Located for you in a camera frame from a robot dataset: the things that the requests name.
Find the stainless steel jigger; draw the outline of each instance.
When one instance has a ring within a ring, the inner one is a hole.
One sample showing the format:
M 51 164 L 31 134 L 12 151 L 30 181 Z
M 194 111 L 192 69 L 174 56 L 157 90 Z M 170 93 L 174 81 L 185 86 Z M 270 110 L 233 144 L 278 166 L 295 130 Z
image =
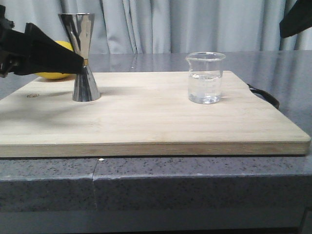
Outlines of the stainless steel jigger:
M 89 67 L 88 57 L 93 31 L 94 14 L 75 13 L 59 14 L 74 52 L 83 57 L 81 73 L 77 74 L 73 92 L 74 101 L 94 101 L 100 98 L 100 93 Z

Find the yellow lemon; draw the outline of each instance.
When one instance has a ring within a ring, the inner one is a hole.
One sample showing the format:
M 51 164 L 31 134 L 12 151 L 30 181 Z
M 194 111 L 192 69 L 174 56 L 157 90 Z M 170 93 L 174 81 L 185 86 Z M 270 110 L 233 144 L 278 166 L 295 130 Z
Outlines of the yellow lemon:
M 56 40 L 58 44 L 64 46 L 65 48 L 73 51 L 73 47 L 71 43 L 67 41 L 62 41 L 62 40 Z M 58 72 L 40 72 L 40 73 L 35 73 L 37 76 L 44 77 L 47 79 L 62 79 L 65 77 L 68 77 L 70 74 L 63 74 L 63 73 L 58 73 Z

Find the clear liquid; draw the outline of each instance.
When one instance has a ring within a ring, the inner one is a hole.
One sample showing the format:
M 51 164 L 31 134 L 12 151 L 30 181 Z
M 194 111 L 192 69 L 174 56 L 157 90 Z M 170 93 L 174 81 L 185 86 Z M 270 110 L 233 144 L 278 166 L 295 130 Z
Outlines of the clear liquid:
M 219 71 L 190 73 L 189 99 L 201 104 L 218 102 L 221 97 L 221 78 Z

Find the wood grain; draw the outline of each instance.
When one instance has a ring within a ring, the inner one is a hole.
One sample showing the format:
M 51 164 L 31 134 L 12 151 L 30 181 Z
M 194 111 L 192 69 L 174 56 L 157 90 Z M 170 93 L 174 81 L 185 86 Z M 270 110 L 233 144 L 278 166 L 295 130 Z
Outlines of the wood grain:
M 188 100 L 187 72 L 94 76 L 93 102 L 72 101 L 73 79 L 43 78 L 0 100 L 0 157 L 302 155 L 310 145 L 232 72 L 210 105 Z

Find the curtain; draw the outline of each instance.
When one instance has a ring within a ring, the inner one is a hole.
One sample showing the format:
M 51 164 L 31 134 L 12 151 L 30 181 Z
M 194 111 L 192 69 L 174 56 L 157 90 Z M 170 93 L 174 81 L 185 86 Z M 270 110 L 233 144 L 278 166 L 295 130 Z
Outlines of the curtain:
M 312 30 L 281 39 L 295 0 L 0 0 L 14 30 L 32 22 L 68 40 L 58 13 L 95 13 L 90 54 L 311 50 Z

